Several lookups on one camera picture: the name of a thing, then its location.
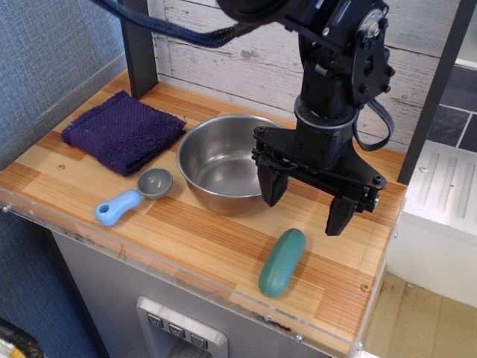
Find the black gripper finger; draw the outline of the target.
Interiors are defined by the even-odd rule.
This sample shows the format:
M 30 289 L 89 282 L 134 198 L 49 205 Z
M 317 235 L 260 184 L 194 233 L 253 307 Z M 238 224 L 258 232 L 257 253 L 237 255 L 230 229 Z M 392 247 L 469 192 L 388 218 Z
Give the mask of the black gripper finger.
M 288 174 L 264 164 L 259 164 L 257 174 L 262 198 L 269 207 L 273 207 L 288 188 Z
M 339 236 L 353 218 L 358 202 L 348 197 L 335 197 L 329 208 L 326 223 L 327 236 Z

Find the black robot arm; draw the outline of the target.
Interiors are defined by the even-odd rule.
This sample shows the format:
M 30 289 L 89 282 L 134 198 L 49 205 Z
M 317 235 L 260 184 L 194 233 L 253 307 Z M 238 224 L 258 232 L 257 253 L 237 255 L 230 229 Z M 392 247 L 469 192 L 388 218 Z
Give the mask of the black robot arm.
M 278 22 L 299 38 L 301 92 L 294 104 L 295 129 L 258 127 L 253 159 L 264 201 L 275 205 L 296 178 L 333 199 L 326 224 L 341 234 L 355 213 L 373 211 L 385 178 L 358 155 L 380 143 L 358 137 L 357 120 L 369 107 L 394 126 L 377 97 L 390 89 L 394 69 L 384 38 L 388 6 L 383 1 L 220 1 L 244 25 Z

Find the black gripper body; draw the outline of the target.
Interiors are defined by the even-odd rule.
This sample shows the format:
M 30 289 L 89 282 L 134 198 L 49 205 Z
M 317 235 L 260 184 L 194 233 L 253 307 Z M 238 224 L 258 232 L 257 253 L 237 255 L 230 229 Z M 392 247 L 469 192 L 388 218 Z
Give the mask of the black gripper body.
M 300 120 L 294 130 L 257 127 L 253 137 L 257 171 L 264 164 L 334 197 L 356 200 L 359 213 L 374 211 L 387 185 L 356 152 L 350 124 L 322 128 Z

